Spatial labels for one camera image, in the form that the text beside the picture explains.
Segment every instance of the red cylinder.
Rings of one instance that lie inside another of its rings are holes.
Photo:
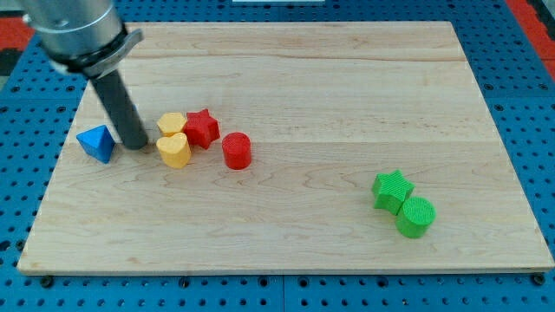
[[[225,164],[234,170],[251,164],[251,140],[244,133],[229,133],[222,140]]]

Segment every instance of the green star block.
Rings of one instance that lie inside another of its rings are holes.
[[[415,185],[406,180],[400,170],[378,173],[372,185],[375,209],[385,209],[394,215],[399,213],[402,203],[410,197]]]
[[[422,237],[435,220],[435,208],[427,199],[413,197],[407,199],[402,207],[395,225],[397,230],[409,238]]]

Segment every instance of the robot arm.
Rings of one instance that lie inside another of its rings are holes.
[[[23,20],[40,36],[42,48],[61,72],[80,73],[92,85],[122,143],[140,149],[148,137],[117,71],[118,63],[143,40],[128,33],[112,0],[19,0]]]

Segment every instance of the red star block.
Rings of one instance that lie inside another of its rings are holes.
[[[208,149],[210,143],[219,139],[218,121],[210,116],[208,109],[203,109],[198,113],[187,113],[187,123],[183,132],[190,145]]]

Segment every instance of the blue pegboard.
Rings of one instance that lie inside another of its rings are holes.
[[[555,85],[501,0],[118,0],[127,22],[451,21],[550,250],[555,251]],[[0,310],[552,311],[544,276],[41,277],[20,275],[23,240],[86,82],[59,75],[33,38],[0,93]]]

